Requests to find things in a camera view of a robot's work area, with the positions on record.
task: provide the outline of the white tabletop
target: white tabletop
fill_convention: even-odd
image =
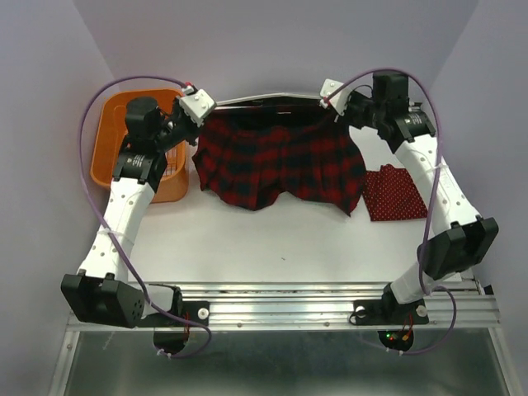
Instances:
[[[367,169],[401,167],[374,130],[351,130],[351,137]],[[242,210],[200,191],[190,161],[187,195],[148,208],[131,258],[145,281],[392,281],[416,260],[424,224],[371,222],[363,200],[349,218],[288,193],[264,210]]]

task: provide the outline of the cloth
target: cloth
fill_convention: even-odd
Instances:
[[[407,169],[383,165],[379,172],[367,171],[363,198],[372,221],[427,217],[427,207]]]
[[[193,156],[200,188],[221,200],[259,210],[288,191],[329,202],[348,215],[356,208],[365,163],[348,126],[316,101],[216,111],[200,131]]]

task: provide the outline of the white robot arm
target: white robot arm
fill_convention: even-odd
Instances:
[[[129,268],[109,233],[129,257],[141,219],[158,190],[167,167],[165,153],[182,142],[193,144],[206,116],[216,107],[202,89],[188,86],[176,97],[172,114],[158,108],[152,97],[138,97],[127,104],[127,135],[120,147],[101,226],[87,257],[75,275],[65,275],[61,290],[77,318],[83,322],[133,328],[153,309],[145,307],[143,291],[128,285]],[[165,311],[180,316],[182,296],[178,288],[146,286]]]
[[[330,100],[325,99],[341,86],[340,82],[326,80],[320,92],[321,105],[333,107],[338,116],[358,129],[364,126],[377,129],[428,204],[436,171],[436,131],[420,104],[409,101],[408,75],[376,72],[372,97],[345,87]],[[479,264],[498,233],[495,219],[484,219],[469,203],[443,159],[434,205],[431,218],[434,236],[426,243],[422,263],[426,290],[432,290],[456,272]],[[403,323],[424,304],[419,273],[416,260],[402,276],[385,287],[381,301],[361,301],[365,312],[356,319],[356,324]]]

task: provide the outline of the lavender wall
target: lavender wall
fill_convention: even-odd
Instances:
[[[190,80],[217,100],[318,92],[408,69],[431,85],[476,0],[73,0],[114,75]]]
[[[69,0],[2,2],[0,49],[0,394],[40,395],[68,315],[60,281],[96,226],[78,182],[78,118],[111,73]]]
[[[501,229],[477,272],[497,295],[528,392],[528,2],[481,1],[433,85],[445,156],[465,194]]]

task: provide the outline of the orange basket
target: orange basket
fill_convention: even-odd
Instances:
[[[153,97],[159,107],[170,113],[174,97],[182,93],[177,89],[149,89],[120,92],[108,99],[102,107],[96,144],[93,149],[90,175],[95,183],[110,190],[112,171],[117,161],[121,142],[126,135],[126,104],[136,97]],[[186,166],[186,143],[181,142],[167,152],[167,170],[159,183],[152,202],[180,200],[189,188],[189,171]]]

